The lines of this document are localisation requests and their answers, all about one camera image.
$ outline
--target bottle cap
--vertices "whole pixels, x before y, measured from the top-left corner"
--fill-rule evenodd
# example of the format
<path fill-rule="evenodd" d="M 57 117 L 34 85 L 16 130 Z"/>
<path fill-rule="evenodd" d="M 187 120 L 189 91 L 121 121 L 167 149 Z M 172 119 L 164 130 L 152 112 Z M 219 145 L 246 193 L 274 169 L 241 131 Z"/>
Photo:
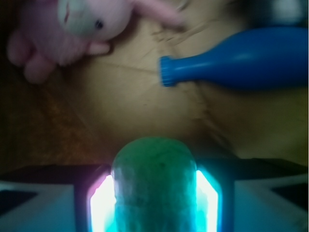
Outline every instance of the bottle cap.
<path fill-rule="evenodd" d="M 173 80 L 171 61 L 172 59 L 170 57 L 165 56 L 160 58 L 161 81 L 165 87 L 171 87 L 176 84 Z"/>

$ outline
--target tan fabric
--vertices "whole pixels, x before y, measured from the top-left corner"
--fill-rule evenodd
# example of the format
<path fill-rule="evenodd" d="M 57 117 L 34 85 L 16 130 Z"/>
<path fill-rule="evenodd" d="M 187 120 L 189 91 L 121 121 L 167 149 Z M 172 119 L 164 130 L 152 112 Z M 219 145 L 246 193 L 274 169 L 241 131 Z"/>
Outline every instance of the tan fabric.
<path fill-rule="evenodd" d="M 173 88 L 160 84 L 159 57 L 207 51 L 248 27 L 242 12 L 237 2 L 191 0 L 183 11 L 188 20 L 185 31 L 164 29 L 134 17 L 127 30 L 113 40 L 110 55 L 85 58 L 57 70 L 40 88 L 51 96 L 61 94 L 61 101 L 65 99 L 75 112 L 69 114 L 72 120 L 82 122 L 75 130 L 79 130 L 79 140 L 87 138 L 83 146 L 99 147 L 100 157 L 97 150 L 89 152 L 90 158 L 84 162 L 111 162 L 125 143 L 160 135 L 184 141 L 196 156 L 212 155 L 210 148 L 221 145 L 242 158 L 284 158 L 307 165 L 307 88 L 242 93 L 210 83 L 181 83 Z M 73 152 L 65 156 L 82 162 Z"/>

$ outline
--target plush toy eye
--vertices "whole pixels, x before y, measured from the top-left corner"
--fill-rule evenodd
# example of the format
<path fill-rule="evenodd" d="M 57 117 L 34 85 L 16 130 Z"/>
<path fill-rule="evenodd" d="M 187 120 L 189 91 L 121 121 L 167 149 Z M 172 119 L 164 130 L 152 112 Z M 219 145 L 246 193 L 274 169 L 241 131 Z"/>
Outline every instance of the plush toy eye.
<path fill-rule="evenodd" d="M 101 20 L 97 20 L 96 23 L 95 23 L 95 27 L 96 29 L 102 29 L 104 26 L 103 22 Z"/>

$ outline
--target white light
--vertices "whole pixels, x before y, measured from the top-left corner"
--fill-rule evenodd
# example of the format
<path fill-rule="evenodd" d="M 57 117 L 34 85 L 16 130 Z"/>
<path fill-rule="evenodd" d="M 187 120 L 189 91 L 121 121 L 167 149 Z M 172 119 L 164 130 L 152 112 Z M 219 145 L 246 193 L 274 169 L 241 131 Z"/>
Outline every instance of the white light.
<path fill-rule="evenodd" d="M 115 194 L 109 175 L 90 199 L 92 232 L 115 232 Z M 201 171 L 197 171 L 197 231 L 217 232 L 218 193 Z"/>
<path fill-rule="evenodd" d="M 90 199 L 92 232 L 114 232 L 115 193 L 109 175 Z"/>
<path fill-rule="evenodd" d="M 200 218 L 198 216 L 200 211 L 204 213 L 205 218 Z M 218 193 L 211 186 L 203 173 L 197 170 L 197 229 L 198 231 L 217 232 L 217 227 Z"/>

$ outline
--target plush toy ear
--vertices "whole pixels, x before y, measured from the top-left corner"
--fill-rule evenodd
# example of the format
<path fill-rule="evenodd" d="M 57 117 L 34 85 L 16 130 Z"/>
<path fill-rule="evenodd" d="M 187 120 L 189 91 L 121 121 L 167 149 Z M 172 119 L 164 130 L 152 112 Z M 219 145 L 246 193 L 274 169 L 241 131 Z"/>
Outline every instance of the plush toy ear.
<path fill-rule="evenodd" d="M 172 6 L 161 0 L 128 0 L 134 10 L 150 18 L 153 18 L 166 26 L 183 27 L 184 19 Z"/>

